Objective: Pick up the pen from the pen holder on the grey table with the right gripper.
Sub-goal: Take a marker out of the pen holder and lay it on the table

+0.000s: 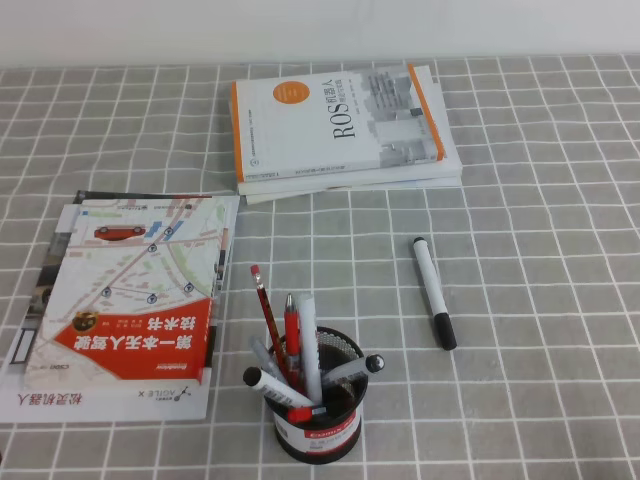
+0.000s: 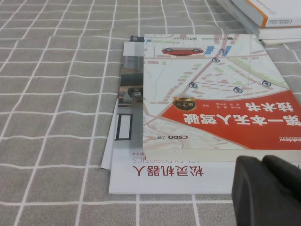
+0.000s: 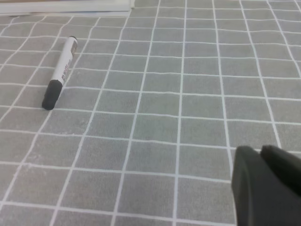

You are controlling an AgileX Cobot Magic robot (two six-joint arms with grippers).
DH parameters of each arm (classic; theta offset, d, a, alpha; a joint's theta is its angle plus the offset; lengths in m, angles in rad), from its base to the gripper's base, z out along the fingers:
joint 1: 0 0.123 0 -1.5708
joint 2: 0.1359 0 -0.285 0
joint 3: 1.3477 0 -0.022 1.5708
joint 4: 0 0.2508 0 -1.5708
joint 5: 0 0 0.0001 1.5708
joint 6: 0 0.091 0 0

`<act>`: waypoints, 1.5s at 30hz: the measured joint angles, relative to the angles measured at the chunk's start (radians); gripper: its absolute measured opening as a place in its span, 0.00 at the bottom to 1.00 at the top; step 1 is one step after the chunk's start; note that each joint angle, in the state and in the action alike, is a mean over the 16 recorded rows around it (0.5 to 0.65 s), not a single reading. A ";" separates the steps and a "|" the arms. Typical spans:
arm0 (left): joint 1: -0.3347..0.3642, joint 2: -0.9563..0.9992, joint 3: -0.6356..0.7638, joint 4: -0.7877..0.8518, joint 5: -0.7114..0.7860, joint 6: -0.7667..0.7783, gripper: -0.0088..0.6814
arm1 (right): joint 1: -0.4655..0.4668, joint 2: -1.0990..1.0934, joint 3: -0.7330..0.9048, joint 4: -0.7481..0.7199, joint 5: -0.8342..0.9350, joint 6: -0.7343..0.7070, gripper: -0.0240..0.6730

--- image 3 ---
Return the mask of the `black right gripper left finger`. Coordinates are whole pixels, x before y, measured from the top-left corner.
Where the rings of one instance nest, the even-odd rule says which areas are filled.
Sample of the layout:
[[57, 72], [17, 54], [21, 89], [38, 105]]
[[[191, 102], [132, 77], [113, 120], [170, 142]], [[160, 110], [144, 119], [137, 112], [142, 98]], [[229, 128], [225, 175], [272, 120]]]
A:
[[239, 146], [231, 182], [237, 225], [299, 226], [301, 196], [283, 184], [260, 152]]

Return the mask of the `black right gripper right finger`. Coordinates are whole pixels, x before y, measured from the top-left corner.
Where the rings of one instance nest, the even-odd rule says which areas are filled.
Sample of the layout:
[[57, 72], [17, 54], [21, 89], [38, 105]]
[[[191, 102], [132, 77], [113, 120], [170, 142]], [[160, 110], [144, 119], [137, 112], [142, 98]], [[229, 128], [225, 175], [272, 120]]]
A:
[[301, 195], [301, 160], [298, 157], [273, 145], [264, 145], [260, 156], [283, 184]]

